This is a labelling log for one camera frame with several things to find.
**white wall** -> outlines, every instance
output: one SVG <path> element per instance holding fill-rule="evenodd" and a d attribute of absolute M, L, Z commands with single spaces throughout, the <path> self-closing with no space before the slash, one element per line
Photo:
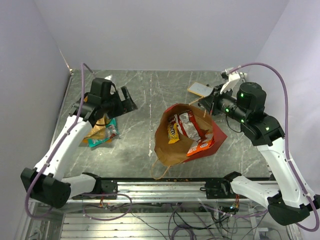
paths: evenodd
<path fill-rule="evenodd" d="M 35 0 L 71 68 L 223 70 L 256 59 L 288 0 Z"/>
<path fill-rule="evenodd" d="M 289 97 L 289 146 L 300 171 L 320 194 L 320 2 L 290 0 L 265 43 L 257 62 L 276 68 Z M 277 77 L 260 66 L 249 71 L 250 81 L 267 92 L 266 112 L 284 123 L 284 94 Z M 314 215 L 304 223 L 314 227 Z M 305 233 L 309 240 L 319 232 Z"/>
<path fill-rule="evenodd" d="M 0 239 L 16 239 L 20 174 L 48 150 L 69 70 L 37 6 L 0 1 Z"/>

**red paper bag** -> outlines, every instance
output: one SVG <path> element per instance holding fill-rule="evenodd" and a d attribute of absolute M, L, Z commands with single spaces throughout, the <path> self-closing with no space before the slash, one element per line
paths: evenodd
<path fill-rule="evenodd" d="M 189 109 L 192 110 L 197 124 L 204 133 L 213 132 L 214 144 L 206 150 L 197 152 L 196 154 L 187 157 L 187 152 L 189 151 L 193 143 L 193 140 L 179 133 L 180 140 L 176 143 L 169 144 L 168 119 L 172 117 L 174 114 L 180 114 Z M 156 161 L 151 167 L 151 176 L 156 180 L 161 179 L 167 173 L 169 168 L 174 165 L 186 163 L 191 160 L 215 154 L 218 148 L 226 140 L 226 138 L 227 135 L 212 120 L 212 117 L 208 113 L 205 114 L 205 112 L 199 109 L 198 107 L 182 103 L 177 103 L 169 107 L 167 110 L 164 111 L 160 120 L 159 127 L 157 128 L 154 135 L 154 151 L 157 155 L 157 161 L 159 160 L 164 166 L 167 166 L 167 169 L 161 177 L 153 177 L 152 171 L 157 162 Z"/>

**yellow snack bag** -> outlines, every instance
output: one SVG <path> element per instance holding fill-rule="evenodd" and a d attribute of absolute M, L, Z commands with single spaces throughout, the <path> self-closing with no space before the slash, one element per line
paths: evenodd
<path fill-rule="evenodd" d="M 174 144 L 180 140 L 176 122 L 168 125 L 168 138 L 169 144 Z"/>

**gray marble surface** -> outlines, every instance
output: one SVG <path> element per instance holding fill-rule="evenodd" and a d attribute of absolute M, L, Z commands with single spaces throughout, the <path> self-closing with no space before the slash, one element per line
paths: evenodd
<path fill-rule="evenodd" d="M 90 90 L 93 77 L 86 71 L 85 90 Z M 118 117 L 119 136 L 111 143 L 90 148 L 82 143 L 68 162 L 66 177 L 90 172 L 101 177 L 149 178 L 150 167 L 157 159 L 154 152 L 154 133 L 166 108 L 176 103 L 190 103 L 198 96 L 187 92 L 193 82 L 216 86 L 223 81 L 214 71 L 96 71 L 97 77 L 113 75 L 117 88 L 126 86 L 138 110 Z M 55 137 L 62 130 L 72 104 L 80 98 L 81 73 L 73 78 L 62 106 Z M 243 133 L 231 131 L 223 116 L 214 121 L 228 136 L 218 152 L 172 167 L 166 177 L 205 178 L 223 177 L 237 171 L 246 177 L 268 177 L 267 164 Z M 240 126 L 229 120 L 234 129 Z M 166 168 L 158 162 L 154 174 L 160 176 Z"/>

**red snack bag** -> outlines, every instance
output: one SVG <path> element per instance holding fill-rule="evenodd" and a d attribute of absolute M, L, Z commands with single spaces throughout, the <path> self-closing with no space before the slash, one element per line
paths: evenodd
<path fill-rule="evenodd" d="M 190 109 L 186 112 L 175 114 L 170 122 L 177 123 L 178 131 L 189 139 L 200 142 L 205 137 Z"/>
<path fill-rule="evenodd" d="M 196 141 L 193 142 L 189 151 L 186 154 L 187 157 L 190 157 L 193 154 L 209 149 L 212 146 L 212 144 L 215 143 L 213 133 L 207 133 L 205 137 L 206 139 L 204 139 L 201 142 L 196 142 Z"/>

